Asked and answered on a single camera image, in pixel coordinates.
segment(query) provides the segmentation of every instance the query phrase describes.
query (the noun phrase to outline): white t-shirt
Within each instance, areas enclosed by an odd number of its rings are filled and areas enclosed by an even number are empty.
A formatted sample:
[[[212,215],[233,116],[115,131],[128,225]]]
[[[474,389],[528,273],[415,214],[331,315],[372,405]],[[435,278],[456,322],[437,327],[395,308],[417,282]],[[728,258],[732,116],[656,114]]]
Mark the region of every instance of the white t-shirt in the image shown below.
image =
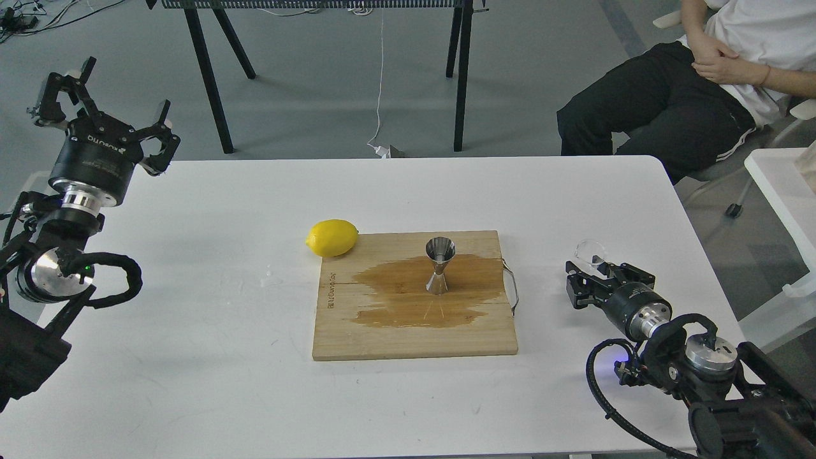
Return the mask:
[[[816,71],[816,0],[705,0],[720,8],[705,32],[744,60],[777,69]],[[684,35],[680,42],[689,46]],[[748,84],[720,85],[739,100],[757,126],[785,115],[791,97]]]

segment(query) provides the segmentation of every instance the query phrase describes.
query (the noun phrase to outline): yellow lemon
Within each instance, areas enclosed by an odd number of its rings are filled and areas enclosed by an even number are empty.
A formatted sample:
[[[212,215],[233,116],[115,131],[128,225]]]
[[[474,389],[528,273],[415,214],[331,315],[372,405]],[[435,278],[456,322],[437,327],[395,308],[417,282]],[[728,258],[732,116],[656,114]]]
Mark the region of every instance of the yellow lemon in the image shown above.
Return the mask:
[[[357,228],[345,220],[324,220],[308,232],[306,245],[319,256],[338,256],[357,242]]]

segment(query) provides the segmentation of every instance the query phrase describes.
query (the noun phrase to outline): white table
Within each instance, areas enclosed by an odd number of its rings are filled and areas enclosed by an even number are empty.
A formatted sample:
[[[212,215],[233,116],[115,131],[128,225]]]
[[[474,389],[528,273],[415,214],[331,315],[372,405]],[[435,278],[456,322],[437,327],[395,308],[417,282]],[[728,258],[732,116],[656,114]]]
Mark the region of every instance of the white table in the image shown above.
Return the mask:
[[[762,194],[791,234],[809,273],[739,321],[749,340],[770,352],[816,323],[816,194],[793,162],[805,149],[758,149],[745,159]]]
[[[573,310],[565,261],[584,238],[657,276],[675,314],[736,320],[659,162],[647,157],[176,162],[135,174],[89,251],[144,271],[133,301],[85,310],[68,361],[0,415],[8,458],[300,458],[648,450],[604,419],[583,367],[617,329]],[[519,353],[314,362],[327,218],[362,233],[498,230],[515,271]],[[119,273],[100,268],[99,295]],[[56,310],[51,305],[41,323]],[[692,448],[683,404],[599,381],[624,416]]]

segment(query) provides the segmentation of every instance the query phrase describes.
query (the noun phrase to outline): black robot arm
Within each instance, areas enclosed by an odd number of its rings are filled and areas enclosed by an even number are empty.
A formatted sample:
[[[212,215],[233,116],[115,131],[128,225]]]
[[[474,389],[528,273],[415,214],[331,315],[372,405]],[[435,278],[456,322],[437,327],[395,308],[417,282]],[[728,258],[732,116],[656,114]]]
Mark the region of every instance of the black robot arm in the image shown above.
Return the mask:
[[[180,139],[171,132],[168,126],[167,112],[170,101],[164,100],[159,105],[157,121],[149,127],[136,130],[118,119],[100,111],[88,94],[86,84],[91,76],[96,59],[89,57],[82,66],[78,77],[66,74],[51,73],[42,84],[37,104],[29,109],[34,124],[44,127],[58,127],[66,132],[68,142],[80,145],[96,145],[116,152],[129,163],[141,164],[151,176],[166,171],[167,166],[178,148]],[[77,118],[66,122],[65,112],[57,98],[61,92],[69,95],[71,102],[78,106]],[[140,143],[143,140],[158,139],[161,146],[157,154],[144,156]]]
[[[657,442],[612,408],[594,376],[596,355],[610,345],[620,345],[628,354],[627,361],[614,364],[621,385],[652,385],[686,404],[700,457],[816,459],[816,403],[755,345],[731,345],[716,335],[717,326],[701,314],[672,319],[668,302],[652,290],[654,276],[632,265],[600,263],[598,271],[607,279],[584,273],[572,261],[566,262],[565,271],[572,306],[597,306],[629,341],[637,343],[606,340],[592,350],[586,366],[596,401],[628,433],[670,457],[694,457]],[[684,327],[691,323],[702,325],[705,333],[686,336]],[[749,383],[743,365],[762,383]],[[732,387],[742,399],[726,400]]]
[[[37,104],[29,109],[36,125],[66,133],[48,180],[56,194],[24,191],[12,211],[0,216],[9,219],[0,247],[0,411],[10,398],[38,390],[68,358],[71,345],[62,336],[82,308],[119,305],[142,288],[141,268],[130,257],[86,253],[85,246],[103,228],[100,209],[122,204],[136,164],[151,176],[161,174],[180,139],[166,119],[167,100],[159,107],[158,120],[139,130],[99,111],[86,89],[94,63],[88,58],[77,77],[49,74]],[[78,107],[75,119],[67,120],[57,101],[61,92]],[[140,142],[147,139],[158,139],[162,146],[146,158]],[[13,235],[17,221],[23,229]],[[92,299],[97,265],[123,270],[127,290]],[[14,270],[16,290],[24,299],[67,301],[45,328],[11,310],[7,276]]]

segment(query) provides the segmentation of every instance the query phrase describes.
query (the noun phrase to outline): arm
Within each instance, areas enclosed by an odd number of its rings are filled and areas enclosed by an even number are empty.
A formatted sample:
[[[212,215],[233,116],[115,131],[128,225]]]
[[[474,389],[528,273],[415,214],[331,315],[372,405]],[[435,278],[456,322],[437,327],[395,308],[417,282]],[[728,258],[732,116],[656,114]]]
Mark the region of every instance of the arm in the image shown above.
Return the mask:
[[[816,98],[816,72],[785,70],[725,57],[701,58],[691,66],[701,77],[718,84],[750,84],[792,96]]]
[[[681,20],[689,48],[691,65],[697,73],[718,84],[750,84],[792,96],[816,98],[816,72],[785,70],[749,62],[728,45],[705,34],[705,0],[682,0]]]
[[[704,32],[707,9],[708,4],[705,0],[682,0],[680,6],[681,23],[685,36],[688,38],[689,48],[694,53],[694,59],[719,56],[738,57],[739,54],[728,45],[714,37],[709,37]]]

